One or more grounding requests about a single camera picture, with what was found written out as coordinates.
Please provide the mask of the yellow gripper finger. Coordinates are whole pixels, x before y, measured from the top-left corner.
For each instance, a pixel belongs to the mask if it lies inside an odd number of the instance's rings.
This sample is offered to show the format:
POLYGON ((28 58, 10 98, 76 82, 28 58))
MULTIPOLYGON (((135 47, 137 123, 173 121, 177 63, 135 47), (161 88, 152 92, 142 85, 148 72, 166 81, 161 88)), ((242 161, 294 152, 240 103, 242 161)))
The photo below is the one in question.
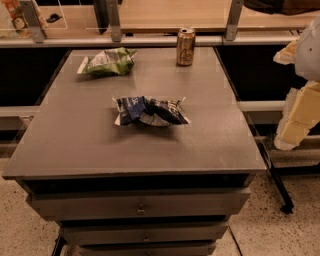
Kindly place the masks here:
POLYGON ((273 61, 282 65, 294 64, 297 43, 297 40, 290 42, 274 55, 273 61))
POLYGON ((308 81, 301 89, 291 88, 274 138, 279 150, 291 150, 320 122, 320 83, 308 81))

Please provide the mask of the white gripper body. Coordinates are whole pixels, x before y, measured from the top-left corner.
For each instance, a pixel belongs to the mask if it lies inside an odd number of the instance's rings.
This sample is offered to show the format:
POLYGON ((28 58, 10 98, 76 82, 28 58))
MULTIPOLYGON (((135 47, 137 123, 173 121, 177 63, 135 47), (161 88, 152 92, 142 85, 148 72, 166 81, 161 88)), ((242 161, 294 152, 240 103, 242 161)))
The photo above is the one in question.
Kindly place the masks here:
POLYGON ((320 81, 320 16, 312 20, 298 39, 295 72, 306 80, 320 81))

